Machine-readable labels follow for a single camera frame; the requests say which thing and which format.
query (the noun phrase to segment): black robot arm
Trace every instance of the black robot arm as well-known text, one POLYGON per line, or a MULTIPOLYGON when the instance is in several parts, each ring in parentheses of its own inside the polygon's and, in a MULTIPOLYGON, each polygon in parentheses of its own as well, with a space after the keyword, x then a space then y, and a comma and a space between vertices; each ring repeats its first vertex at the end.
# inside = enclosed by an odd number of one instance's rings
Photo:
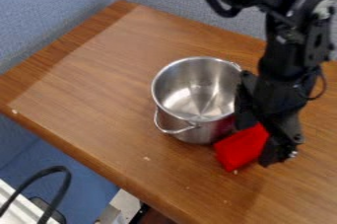
POLYGON ((223 17, 256 6, 267 13, 268 48, 260 76, 244 71, 236 96, 237 128, 261 122, 271 133, 260 163, 268 166, 297 154, 304 142, 299 112, 327 89, 321 64, 331 59, 335 0, 207 0, 223 17), (311 97, 317 79, 323 92, 311 97))

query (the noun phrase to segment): metal pot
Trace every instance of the metal pot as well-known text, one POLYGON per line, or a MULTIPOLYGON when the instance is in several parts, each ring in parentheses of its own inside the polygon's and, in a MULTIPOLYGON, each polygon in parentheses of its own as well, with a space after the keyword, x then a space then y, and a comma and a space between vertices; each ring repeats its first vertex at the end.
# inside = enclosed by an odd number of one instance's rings
POLYGON ((221 59, 189 57, 168 65, 153 80, 155 124, 188 143, 213 143, 233 129, 240 66, 221 59))

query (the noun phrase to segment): red object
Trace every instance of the red object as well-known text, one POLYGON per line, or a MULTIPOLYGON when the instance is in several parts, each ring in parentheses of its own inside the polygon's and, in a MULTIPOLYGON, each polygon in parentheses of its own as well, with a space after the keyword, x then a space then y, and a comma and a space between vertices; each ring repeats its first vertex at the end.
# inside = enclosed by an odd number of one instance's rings
POLYGON ((259 123, 215 144, 217 160, 228 172, 259 159, 268 138, 269 133, 259 123))

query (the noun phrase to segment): pot handle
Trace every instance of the pot handle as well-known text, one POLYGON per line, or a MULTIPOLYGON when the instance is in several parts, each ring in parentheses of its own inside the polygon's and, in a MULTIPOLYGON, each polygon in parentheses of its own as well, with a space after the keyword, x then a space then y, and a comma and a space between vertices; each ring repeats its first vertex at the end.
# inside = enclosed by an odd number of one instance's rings
POLYGON ((192 124, 191 126, 188 126, 187 128, 184 129, 179 129, 179 130, 167 130, 167 129, 163 129, 160 127, 160 124, 159 124, 159 108, 156 108, 156 112, 155 112, 155 125, 157 127, 157 129, 163 132, 163 133, 167 133, 167 134, 179 134, 179 133, 184 133, 197 127, 200 127, 200 125, 197 124, 192 124))

